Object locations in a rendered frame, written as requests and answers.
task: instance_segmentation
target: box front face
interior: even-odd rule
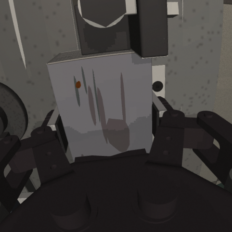
[[[135,53],[49,64],[73,159],[152,146],[152,63]]]

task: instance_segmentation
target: orange spot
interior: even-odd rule
[[[76,83],[76,87],[79,89],[80,86],[81,86],[81,84],[80,84],[80,82],[78,81],[78,82]]]

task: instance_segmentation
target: orange dot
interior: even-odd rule
[[[78,82],[76,83],[76,87],[79,89],[80,86],[81,86],[81,84],[80,84],[80,82],[78,81]]]

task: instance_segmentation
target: white strip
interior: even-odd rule
[[[11,9],[11,15],[12,15],[12,19],[13,19],[13,26],[14,26],[16,37],[17,37],[17,40],[18,40],[20,53],[21,53],[21,56],[23,58],[24,66],[25,66],[25,69],[26,69],[24,50],[23,50],[23,45],[22,45],[21,38],[20,38],[19,29],[18,29],[18,22],[17,22],[17,18],[16,18],[16,13],[15,13],[13,0],[9,0],[9,5],[10,5],[10,9]]]

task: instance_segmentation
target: speckled gray surface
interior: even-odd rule
[[[25,70],[20,54],[9,3],[8,1],[0,1],[0,81],[12,88],[26,106],[29,123],[23,138],[27,138],[34,128],[42,124],[46,114],[56,106],[46,63],[61,52],[76,50],[77,43],[69,1],[26,0],[23,2],[14,1],[14,4],[26,56],[27,69]],[[208,7],[208,10],[211,10],[211,13],[203,12],[206,7]],[[185,106],[182,107],[182,110],[187,114],[196,114],[197,111],[205,110],[203,107],[207,106],[205,103],[208,103],[211,110],[214,109],[214,112],[232,123],[232,109],[230,107],[232,102],[232,6],[222,5],[221,1],[215,0],[184,1],[182,21],[182,1],[179,1],[179,12],[179,16],[168,19],[168,40],[173,50],[169,50],[169,57],[163,57],[167,62],[164,62],[163,58],[157,58],[153,61],[153,65],[168,64],[166,72],[166,81],[168,82],[166,85],[167,100],[174,108],[179,108],[183,101]],[[217,23],[219,21],[218,17],[222,16],[223,22]],[[210,22],[203,21],[201,17],[204,17],[204,20],[212,19],[214,22],[213,27],[208,30]],[[175,82],[174,78],[180,74],[174,70],[175,62],[179,62],[181,57],[175,58],[176,55],[174,53],[177,53],[180,47],[172,48],[172,45],[176,44],[174,40],[180,40],[185,45],[183,49],[191,47],[192,50],[194,49],[193,51],[203,51],[203,54],[198,59],[194,59],[194,56],[192,58],[192,55],[188,53],[186,63],[180,66],[180,69],[188,70],[186,71],[186,77],[188,74],[192,75],[192,72],[195,73],[196,76],[191,76],[190,83],[192,84],[194,78],[199,76],[196,72],[197,65],[202,67],[208,66],[207,69],[211,69],[214,66],[210,62],[207,64],[201,62],[207,61],[205,55],[215,55],[214,52],[216,50],[214,50],[211,44],[214,42],[213,38],[221,37],[220,33],[217,34],[218,31],[222,32],[221,50],[218,57],[215,58],[220,59],[220,64],[219,61],[216,64],[219,65],[219,74],[214,73],[211,75],[210,72],[207,73],[209,76],[205,75],[199,79],[199,87],[195,87],[196,89],[194,89],[193,85],[189,85],[189,81],[184,79],[185,76],[179,83]],[[209,79],[212,79],[210,85],[216,84],[217,75],[219,75],[219,78],[217,90],[215,89],[215,104],[212,104],[214,100],[211,100],[211,103],[209,103],[208,98],[206,98],[204,104],[201,104],[204,97],[207,97],[204,93],[204,88],[201,89],[201,87],[208,88],[207,82]],[[196,155],[189,155],[189,152],[184,150],[183,166],[190,171],[200,174],[199,167],[202,163]],[[34,178],[35,185],[39,186],[40,182],[36,172],[35,169],[31,178]]]

